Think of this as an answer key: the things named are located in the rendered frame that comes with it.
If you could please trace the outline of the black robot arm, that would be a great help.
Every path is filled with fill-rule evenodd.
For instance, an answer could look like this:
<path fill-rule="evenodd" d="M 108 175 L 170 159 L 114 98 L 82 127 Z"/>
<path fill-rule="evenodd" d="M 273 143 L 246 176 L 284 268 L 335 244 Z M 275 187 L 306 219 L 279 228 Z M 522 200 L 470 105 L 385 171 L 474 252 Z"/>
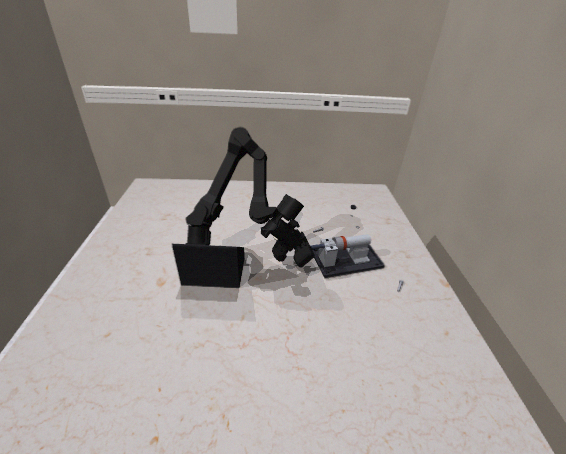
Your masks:
<path fill-rule="evenodd" d="M 288 222 L 289 220 L 294 220 L 304 207 L 298 200 L 287 194 L 285 194 L 277 207 L 269 207 L 266 195 L 267 155 L 253 141 L 245 128 L 238 128 L 233 129 L 231 132 L 227 154 L 208 193 L 199 200 L 194 211 L 186 217 L 188 225 L 186 244 L 210 245 L 210 227 L 213 221 L 220 217 L 220 213 L 224 208 L 224 206 L 220 205 L 222 195 L 240 159 L 247 153 L 254 159 L 253 197 L 249 216 L 258 224 L 264 224 L 269 220 L 264 227 L 261 227 L 261 234 L 265 238 L 270 234 L 277 239 L 285 238 L 289 233 L 290 226 L 281 218 L 283 217 Z M 277 240 L 272 248 L 272 253 L 276 260 L 283 262 L 287 257 L 287 252 L 292 250 L 293 248 L 286 244 L 282 245 Z"/>

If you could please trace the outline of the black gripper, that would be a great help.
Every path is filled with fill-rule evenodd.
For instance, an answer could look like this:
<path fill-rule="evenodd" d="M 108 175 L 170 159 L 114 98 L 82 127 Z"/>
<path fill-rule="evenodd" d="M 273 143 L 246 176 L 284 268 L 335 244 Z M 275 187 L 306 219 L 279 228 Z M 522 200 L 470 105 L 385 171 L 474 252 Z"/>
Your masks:
<path fill-rule="evenodd" d="M 298 222 L 296 220 L 290 220 L 287 224 L 290 226 L 289 233 L 285 238 L 278 240 L 280 241 L 280 244 L 286 244 L 289 247 L 294 248 L 295 254 L 293 258 L 296 265 L 302 268 L 310 260 L 312 260 L 315 255 L 304 233 L 300 233 L 298 229 L 294 229 L 295 227 L 300 227 Z"/>

